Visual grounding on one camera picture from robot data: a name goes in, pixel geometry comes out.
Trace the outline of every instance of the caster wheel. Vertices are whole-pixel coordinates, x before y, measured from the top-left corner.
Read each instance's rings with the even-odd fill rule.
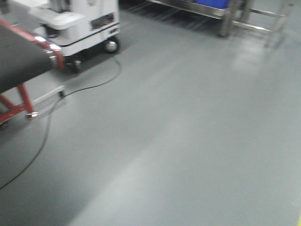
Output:
[[[63,97],[65,96],[65,91],[60,91],[60,92],[58,92],[58,96],[59,96],[60,98],[63,98]]]
[[[75,74],[78,74],[80,73],[80,70],[81,70],[81,61],[78,60],[77,57],[69,57],[69,59],[67,60],[67,63],[66,63],[67,67],[69,67],[69,69],[75,73]]]
[[[118,52],[119,47],[120,47],[119,40],[115,36],[108,38],[104,42],[104,51],[106,53],[111,53],[111,54],[116,53]]]
[[[39,115],[38,112],[32,112],[32,113],[26,114],[26,117],[29,121],[32,121],[32,120],[36,119],[38,115]]]

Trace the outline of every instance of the black cushion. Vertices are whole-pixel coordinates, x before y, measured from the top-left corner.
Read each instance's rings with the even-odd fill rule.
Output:
[[[0,93],[51,68],[42,48],[0,25]]]

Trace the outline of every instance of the red metal leg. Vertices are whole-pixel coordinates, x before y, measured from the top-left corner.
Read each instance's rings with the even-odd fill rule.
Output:
[[[25,111],[25,110],[27,111],[27,116],[30,120],[34,119],[38,115],[38,113],[35,112],[32,107],[31,101],[26,92],[25,85],[24,84],[18,85],[18,89],[19,89],[21,98],[23,100],[23,103],[20,105],[14,105],[6,97],[4,97],[3,95],[0,95],[0,101],[9,108],[8,111],[0,114],[0,123],[3,123],[5,121],[9,120],[10,118],[14,117],[16,114],[18,114],[22,111]]]
[[[15,105],[12,102],[10,102],[10,100],[8,100],[5,96],[3,96],[1,94],[0,94],[0,102],[2,102],[9,109],[12,109],[15,107]]]
[[[32,107],[32,103],[29,99],[24,83],[18,85],[18,90],[23,100],[23,107],[26,109],[27,113],[33,113],[34,109]]]

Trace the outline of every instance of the gray floor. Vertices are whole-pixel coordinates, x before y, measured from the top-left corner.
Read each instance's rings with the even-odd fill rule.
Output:
[[[169,10],[122,5],[123,73],[55,111],[42,154],[0,191],[1,226],[297,224],[301,2],[270,49],[255,32],[221,39],[219,21],[164,18]],[[29,81],[31,97],[106,81],[118,70],[109,57],[85,62],[77,77],[63,70]],[[46,116],[21,114],[0,131],[0,185],[35,155]]]

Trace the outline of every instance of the red frame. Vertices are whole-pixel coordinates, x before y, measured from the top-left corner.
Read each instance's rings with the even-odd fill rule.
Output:
[[[28,114],[31,114],[34,112],[34,109],[32,107],[32,103],[29,99],[28,93],[26,91],[24,83],[17,86],[20,96],[22,98],[23,103],[19,105],[14,105],[10,100],[8,100],[5,96],[0,94],[0,101],[9,109],[8,111],[0,114],[0,123],[3,123],[10,118],[14,117],[16,114],[27,111]]]
[[[44,49],[51,49],[50,44],[48,42],[46,42],[46,41],[41,42],[41,41],[36,40],[35,37],[31,33],[27,32],[19,27],[13,26],[13,25],[9,24],[8,22],[6,22],[5,20],[0,19],[0,25],[17,33],[18,35],[22,36],[25,39],[40,45]],[[55,56],[57,57],[57,62],[58,62],[57,67],[64,68],[64,60],[63,60],[61,51],[56,50],[56,49],[51,49],[51,50],[54,52]],[[5,96],[0,94],[0,102],[2,102],[9,109],[8,111],[0,114],[0,124],[6,122],[7,120],[9,120],[10,118],[14,117],[16,114],[18,114],[22,111],[27,111],[28,114],[34,113],[34,109],[33,109],[32,103],[30,101],[30,98],[28,96],[28,93],[26,91],[26,87],[25,87],[24,83],[18,85],[17,88],[19,90],[21,99],[23,101],[23,103],[21,103],[19,105],[14,105]]]

